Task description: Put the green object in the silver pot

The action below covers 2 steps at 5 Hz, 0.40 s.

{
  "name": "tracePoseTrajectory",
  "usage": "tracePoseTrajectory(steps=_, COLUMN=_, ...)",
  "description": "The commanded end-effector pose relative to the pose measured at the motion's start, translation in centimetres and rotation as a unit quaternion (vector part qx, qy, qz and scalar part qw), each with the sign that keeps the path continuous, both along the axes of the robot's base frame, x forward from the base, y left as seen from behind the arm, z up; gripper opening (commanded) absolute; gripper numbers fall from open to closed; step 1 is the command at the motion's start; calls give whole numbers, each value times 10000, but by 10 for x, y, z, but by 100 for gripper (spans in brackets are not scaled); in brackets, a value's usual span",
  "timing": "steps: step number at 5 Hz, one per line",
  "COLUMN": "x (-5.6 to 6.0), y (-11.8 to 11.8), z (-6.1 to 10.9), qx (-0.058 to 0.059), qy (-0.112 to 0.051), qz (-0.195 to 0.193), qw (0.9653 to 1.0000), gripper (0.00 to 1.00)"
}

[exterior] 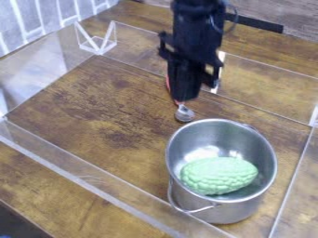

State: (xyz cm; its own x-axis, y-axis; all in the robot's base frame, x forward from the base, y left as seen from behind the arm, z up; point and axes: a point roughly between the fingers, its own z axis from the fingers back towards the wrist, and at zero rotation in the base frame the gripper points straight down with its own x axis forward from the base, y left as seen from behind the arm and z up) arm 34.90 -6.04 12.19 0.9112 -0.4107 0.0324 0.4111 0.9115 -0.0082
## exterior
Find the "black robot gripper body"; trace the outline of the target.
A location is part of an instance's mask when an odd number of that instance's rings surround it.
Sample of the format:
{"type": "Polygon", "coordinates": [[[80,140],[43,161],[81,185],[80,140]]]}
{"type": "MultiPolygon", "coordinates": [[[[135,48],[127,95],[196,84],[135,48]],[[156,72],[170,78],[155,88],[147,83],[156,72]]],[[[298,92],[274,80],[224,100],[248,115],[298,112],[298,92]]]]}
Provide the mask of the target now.
{"type": "Polygon", "coordinates": [[[222,42],[226,4],[223,0],[172,0],[172,33],[160,32],[159,56],[192,60],[222,67],[218,49],[222,42]]]}

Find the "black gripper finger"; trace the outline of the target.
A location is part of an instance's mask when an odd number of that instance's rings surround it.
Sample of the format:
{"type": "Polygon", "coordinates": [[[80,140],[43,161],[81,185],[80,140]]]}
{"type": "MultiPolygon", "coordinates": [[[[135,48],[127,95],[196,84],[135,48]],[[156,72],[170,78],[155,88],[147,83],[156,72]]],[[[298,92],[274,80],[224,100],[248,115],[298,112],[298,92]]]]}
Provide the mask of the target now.
{"type": "Polygon", "coordinates": [[[206,69],[208,68],[207,65],[202,66],[202,78],[203,83],[210,87],[215,88],[219,84],[219,72],[220,68],[216,66],[212,66],[212,73],[210,73],[206,69]]]}
{"type": "Polygon", "coordinates": [[[186,102],[198,98],[202,73],[202,64],[188,60],[168,60],[168,91],[175,101],[186,102]]]}

